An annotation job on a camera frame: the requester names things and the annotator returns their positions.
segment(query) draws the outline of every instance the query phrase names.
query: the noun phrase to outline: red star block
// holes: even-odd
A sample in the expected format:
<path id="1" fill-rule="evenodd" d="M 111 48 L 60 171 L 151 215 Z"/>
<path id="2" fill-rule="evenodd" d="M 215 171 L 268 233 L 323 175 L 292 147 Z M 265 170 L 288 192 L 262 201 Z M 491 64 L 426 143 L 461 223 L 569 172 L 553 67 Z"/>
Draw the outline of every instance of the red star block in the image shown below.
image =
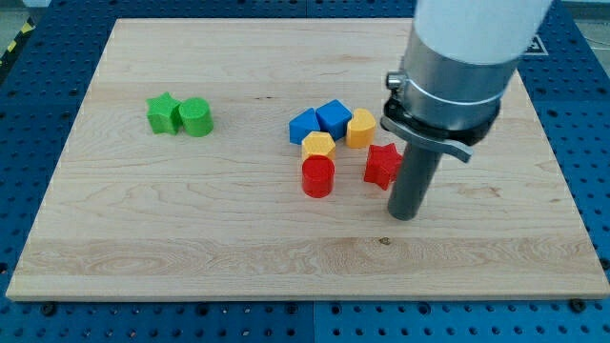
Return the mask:
<path id="1" fill-rule="evenodd" d="M 400 163 L 402 163 L 402 155 L 397 152 L 394 143 L 385 147 L 371 145 L 366 160 L 364 181 L 376 183 L 383 190 L 387 190 L 390 182 L 397 179 Z"/>

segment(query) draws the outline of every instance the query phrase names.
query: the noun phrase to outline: red cylinder block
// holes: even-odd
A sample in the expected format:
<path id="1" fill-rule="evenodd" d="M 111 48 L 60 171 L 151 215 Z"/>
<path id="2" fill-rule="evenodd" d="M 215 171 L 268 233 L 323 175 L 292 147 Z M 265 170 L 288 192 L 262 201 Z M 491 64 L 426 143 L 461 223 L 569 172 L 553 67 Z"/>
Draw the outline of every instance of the red cylinder block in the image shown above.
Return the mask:
<path id="1" fill-rule="evenodd" d="M 310 156 L 303 162 L 303 191 L 314 198 L 331 193 L 335 181 L 335 164 L 326 156 Z"/>

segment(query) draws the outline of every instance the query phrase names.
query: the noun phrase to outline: wooden board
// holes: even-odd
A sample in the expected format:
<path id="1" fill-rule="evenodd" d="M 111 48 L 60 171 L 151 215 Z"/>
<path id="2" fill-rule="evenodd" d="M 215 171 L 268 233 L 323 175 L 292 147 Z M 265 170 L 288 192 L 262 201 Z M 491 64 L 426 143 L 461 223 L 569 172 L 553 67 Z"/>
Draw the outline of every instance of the wooden board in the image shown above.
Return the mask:
<path id="1" fill-rule="evenodd" d="M 367 151 L 343 140 L 334 192 L 302 192 L 289 120 L 333 98 L 379 116 L 385 72 L 410 28 L 403 19 L 119 20 L 8 297 L 606 296 L 518 77 L 471 163 L 443 158 L 415 220 L 387 213 L 389 192 L 362 182 Z M 144 100 L 163 91 L 207 98 L 213 133 L 152 134 Z M 377 131 L 377 144 L 390 142 L 404 147 Z"/>

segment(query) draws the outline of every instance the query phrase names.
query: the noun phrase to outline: yellow hexagonal block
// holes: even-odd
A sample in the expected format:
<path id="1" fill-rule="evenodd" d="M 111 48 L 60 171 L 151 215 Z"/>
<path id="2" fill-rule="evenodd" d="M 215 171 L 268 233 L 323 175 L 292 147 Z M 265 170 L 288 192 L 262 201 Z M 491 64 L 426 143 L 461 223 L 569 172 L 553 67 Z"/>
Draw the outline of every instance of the yellow hexagonal block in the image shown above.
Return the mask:
<path id="1" fill-rule="evenodd" d="M 346 144 L 350 148 L 366 148 L 373 144 L 376 120 L 365 109 L 356 109 L 352 120 L 347 123 Z"/>
<path id="2" fill-rule="evenodd" d="M 335 160 L 335 141 L 327 132 L 310 132 L 301 143 L 303 161 L 313 155 L 326 156 Z"/>

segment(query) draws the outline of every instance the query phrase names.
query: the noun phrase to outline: toy block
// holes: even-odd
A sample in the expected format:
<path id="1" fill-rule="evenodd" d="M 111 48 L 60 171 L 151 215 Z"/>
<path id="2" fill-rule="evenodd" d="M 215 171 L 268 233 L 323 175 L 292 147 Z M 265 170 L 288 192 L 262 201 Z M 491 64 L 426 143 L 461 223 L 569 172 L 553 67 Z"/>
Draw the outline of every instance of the toy block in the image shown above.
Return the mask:
<path id="1" fill-rule="evenodd" d="M 353 149 L 366 148 L 373 144 L 376 120 L 365 109 L 356 109 L 352 120 L 347 123 L 347 146 Z"/>
<path id="2" fill-rule="evenodd" d="M 308 109 L 288 123 L 290 142 L 300 145 L 312 131 L 320 131 L 314 109 Z"/>
<path id="3" fill-rule="evenodd" d="M 371 145 L 366 160 L 364 181 L 376 183 L 383 190 L 387 190 L 390 182 L 397 179 L 400 163 L 402 163 L 402 155 L 397 152 L 394 143 L 384 147 Z"/>
<path id="4" fill-rule="evenodd" d="M 338 100 L 315 110 L 320 129 L 331 134 L 334 140 L 345 136 L 347 123 L 352 119 L 352 113 Z"/>
<path id="5" fill-rule="evenodd" d="M 303 139 L 301 149 L 303 161 L 314 155 L 335 159 L 335 141 L 327 132 L 311 132 Z"/>
<path id="6" fill-rule="evenodd" d="M 321 198 L 333 191 L 335 164 L 320 155 L 314 155 L 303 162 L 303 191 L 314 198 Z"/>
<path id="7" fill-rule="evenodd" d="M 214 129 L 210 105 L 202 98 L 187 99 L 178 108 L 184 130 L 193 137 L 203 137 Z"/>
<path id="8" fill-rule="evenodd" d="M 180 102 L 168 93 L 164 92 L 158 97 L 147 99 L 149 111 L 146 116 L 154 133 L 177 134 L 182 120 L 178 114 Z"/>

